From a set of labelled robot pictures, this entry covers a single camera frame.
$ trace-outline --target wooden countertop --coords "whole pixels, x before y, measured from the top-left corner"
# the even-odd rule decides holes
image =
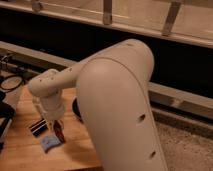
[[[45,154],[40,146],[40,140],[48,134],[48,131],[35,138],[28,129],[39,120],[40,116],[33,107],[31,95],[24,87],[4,149],[0,154],[0,170],[58,171],[100,166],[85,126],[72,113],[71,105],[74,97],[75,89],[63,91],[66,106],[63,132],[66,143]]]

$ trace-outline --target dark background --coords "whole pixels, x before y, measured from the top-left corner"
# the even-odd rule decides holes
[[[213,98],[213,50],[0,8],[0,41],[80,61],[128,38],[155,57],[151,81]]]

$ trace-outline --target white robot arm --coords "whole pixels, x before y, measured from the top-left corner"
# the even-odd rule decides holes
[[[126,40],[29,83],[47,121],[63,116],[61,90],[76,86],[84,124],[105,171],[166,171],[148,98],[150,49]]]

